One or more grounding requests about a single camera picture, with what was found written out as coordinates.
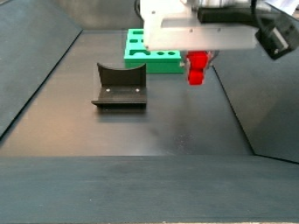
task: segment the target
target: bin floor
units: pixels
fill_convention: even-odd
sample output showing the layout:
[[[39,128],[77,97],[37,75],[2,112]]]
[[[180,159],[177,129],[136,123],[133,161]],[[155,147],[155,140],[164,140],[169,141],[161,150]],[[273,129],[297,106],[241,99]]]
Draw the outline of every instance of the bin floor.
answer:
[[[191,87],[183,74],[148,74],[144,113],[101,113],[97,62],[124,67],[127,33],[83,32],[18,117],[0,156],[251,155],[212,69]]]

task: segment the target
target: dark gray surface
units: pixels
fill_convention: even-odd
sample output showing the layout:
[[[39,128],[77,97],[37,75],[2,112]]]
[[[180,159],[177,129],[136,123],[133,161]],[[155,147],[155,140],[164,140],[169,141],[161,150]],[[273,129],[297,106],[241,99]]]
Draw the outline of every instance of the dark gray surface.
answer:
[[[215,67],[255,153],[299,162],[299,50],[221,52]]]
[[[141,28],[135,0],[52,0],[84,30]]]
[[[0,156],[249,155],[212,70],[201,87],[148,74],[147,110],[100,114],[97,62],[124,67],[127,33],[84,32],[1,146]]]
[[[1,223],[299,221],[299,166],[261,157],[0,158]]]
[[[0,136],[79,33],[51,1],[0,6]]]

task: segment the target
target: green toy block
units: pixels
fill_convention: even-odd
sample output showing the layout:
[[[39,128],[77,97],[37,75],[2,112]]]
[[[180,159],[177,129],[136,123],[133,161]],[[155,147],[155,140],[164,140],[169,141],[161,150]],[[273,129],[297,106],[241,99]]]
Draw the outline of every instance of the green toy block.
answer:
[[[181,74],[181,55],[179,51],[151,51],[144,47],[144,30],[129,29],[125,40],[125,68],[132,68],[145,63],[149,74]]]

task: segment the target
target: black object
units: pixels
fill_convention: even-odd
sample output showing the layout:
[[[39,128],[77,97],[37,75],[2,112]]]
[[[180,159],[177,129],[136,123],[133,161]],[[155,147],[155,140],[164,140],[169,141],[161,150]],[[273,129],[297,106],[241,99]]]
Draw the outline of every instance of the black object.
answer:
[[[145,65],[113,69],[97,64],[101,89],[92,103],[103,109],[143,109],[147,104]]]
[[[287,17],[280,14],[273,22],[259,29],[256,39],[269,58],[279,59],[299,46],[299,31]]]

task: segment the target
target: black bracket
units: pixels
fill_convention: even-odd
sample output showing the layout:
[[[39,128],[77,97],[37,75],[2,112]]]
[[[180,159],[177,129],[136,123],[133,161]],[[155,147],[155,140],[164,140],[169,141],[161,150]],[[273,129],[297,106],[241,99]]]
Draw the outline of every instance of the black bracket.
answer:
[[[97,64],[101,88],[96,101],[103,109],[144,109],[147,104],[145,65],[129,69],[113,69]]]

